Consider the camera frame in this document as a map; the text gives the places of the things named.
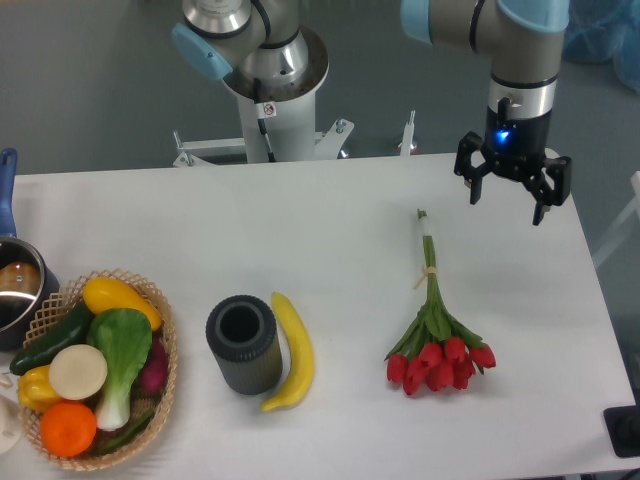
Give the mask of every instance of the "tulip stem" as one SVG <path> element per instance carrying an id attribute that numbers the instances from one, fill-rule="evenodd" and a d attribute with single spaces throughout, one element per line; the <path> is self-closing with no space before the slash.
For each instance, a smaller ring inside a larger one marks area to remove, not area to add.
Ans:
<path id="1" fill-rule="evenodd" d="M 424 345 L 431 342 L 443 342 L 452 336 L 460 337 L 470 347 L 485 345 L 479 335 L 476 335 L 456 320 L 444 306 L 436 274 L 435 245 L 431 235 L 429 217 L 424 210 L 418 210 L 418 220 L 422 226 L 427 300 L 420 307 L 415 320 L 405 331 L 402 338 L 387 354 L 385 360 L 388 360 L 393 354 L 400 353 L 406 355 L 410 361 L 420 353 Z"/>

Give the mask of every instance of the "banana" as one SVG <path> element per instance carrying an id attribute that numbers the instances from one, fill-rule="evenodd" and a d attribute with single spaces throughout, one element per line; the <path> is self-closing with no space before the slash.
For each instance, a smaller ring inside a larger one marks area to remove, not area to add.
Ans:
<path id="1" fill-rule="evenodd" d="M 289 299 L 281 293 L 274 292 L 271 295 L 271 308 L 287 337 L 291 352 L 291 368 L 280 390 L 260 405 L 264 412 L 292 407 L 300 402 L 311 387 L 315 370 L 311 340 Z"/>

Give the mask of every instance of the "yellow bell pepper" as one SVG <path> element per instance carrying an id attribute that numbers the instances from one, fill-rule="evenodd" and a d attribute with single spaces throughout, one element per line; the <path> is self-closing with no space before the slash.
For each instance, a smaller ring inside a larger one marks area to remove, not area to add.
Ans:
<path id="1" fill-rule="evenodd" d="M 46 412 L 63 398 L 49 383 L 49 365 L 29 370 L 18 380 L 18 400 L 36 412 Z"/>

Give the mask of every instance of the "wicker basket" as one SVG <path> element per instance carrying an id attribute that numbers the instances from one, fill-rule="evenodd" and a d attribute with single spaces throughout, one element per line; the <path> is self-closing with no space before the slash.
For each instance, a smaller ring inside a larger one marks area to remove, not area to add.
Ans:
<path id="1" fill-rule="evenodd" d="M 140 275 L 130 272 L 121 270 L 94 271 L 91 272 L 89 276 L 83 276 L 75 281 L 69 282 L 59 293 L 53 293 L 49 299 L 45 300 L 42 304 L 42 308 L 36 312 L 35 319 L 31 322 L 31 328 L 27 333 L 24 346 L 26 347 L 31 344 L 40 335 L 45 334 L 52 325 L 59 322 L 64 315 L 80 301 L 82 298 L 82 289 L 87 281 L 94 277 L 118 278 L 132 286 L 158 309 L 163 320 L 161 340 L 169 355 L 169 376 L 164 390 L 157 395 L 148 395 L 143 389 L 134 385 L 131 391 L 131 419 L 138 418 L 152 407 L 155 408 L 155 415 L 146 429 L 134 437 L 130 443 L 112 453 L 102 456 L 91 455 L 91 449 L 88 450 L 89 453 L 84 453 L 73 458 L 51 455 L 42 446 L 40 439 L 39 429 L 42 414 L 21 405 L 20 418 L 22 420 L 22 429 L 27 440 L 38 450 L 40 456 L 65 470 L 90 471 L 111 467 L 143 450 L 158 434 L 166 422 L 171 404 L 173 403 L 173 392 L 176 384 L 178 349 L 171 307 L 154 283 L 149 282 Z M 109 434 L 108 432 L 99 431 L 98 435 L 104 438 L 113 435 L 113 433 Z"/>

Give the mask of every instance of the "metal pot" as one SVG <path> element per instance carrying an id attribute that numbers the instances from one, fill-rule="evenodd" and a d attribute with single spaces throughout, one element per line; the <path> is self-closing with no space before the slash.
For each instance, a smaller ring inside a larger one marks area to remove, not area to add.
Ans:
<path id="1" fill-rule="evenodd" d="M 16 288 L 26 281 L 19 274 L 11 287 L 0 285 L 0 351 L 16 350 L 22 346 L 36 311 L 60 287 L 42 255 L 27 242 L 16 238 L 11 203 L 17 163 L 18 153 L 14 149 L 8 148 L 0 154 L 0 270 L 18 263 L 37 274 L 38 278 L 36 287 L 29 292 Z"/>

